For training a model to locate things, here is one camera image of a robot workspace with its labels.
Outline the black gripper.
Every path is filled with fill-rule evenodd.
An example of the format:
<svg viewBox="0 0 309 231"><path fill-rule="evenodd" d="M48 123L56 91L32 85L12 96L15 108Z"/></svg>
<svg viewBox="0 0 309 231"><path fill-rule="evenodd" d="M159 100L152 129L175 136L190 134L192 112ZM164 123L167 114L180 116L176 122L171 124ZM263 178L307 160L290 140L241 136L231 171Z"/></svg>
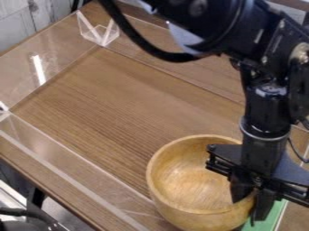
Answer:
<svg viewBox="0 0 309 231"><path fill-rule="evenodd" d="M255 196L250 225L265 221L274 203L286 199L309 208L309 171L306 171L285 152L273 173L266 175L241 163L241 145L206 145L208 159L204 168L223 175L230 183L230 195L234 203Z"/></svg>

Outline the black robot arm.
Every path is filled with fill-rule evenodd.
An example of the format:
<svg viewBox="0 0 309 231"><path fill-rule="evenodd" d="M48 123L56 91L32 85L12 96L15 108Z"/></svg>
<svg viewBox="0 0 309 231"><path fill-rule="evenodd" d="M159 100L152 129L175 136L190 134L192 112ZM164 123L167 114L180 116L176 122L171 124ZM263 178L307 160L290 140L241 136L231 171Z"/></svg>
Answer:
<svg viewBox="0 0 309 231"><path fill-rule="evenodd" d="M251 220L275 201L309 208L309 171L290 128L309 129L309 29L265 0L139 0L160 16L182 50L158 49L132 27L115 0L97 0L122 32L148 54L180 63L227 55L241 73L245 114L239 144L210 143L206 168L229 178L231 197L257 196Z"/></svg>

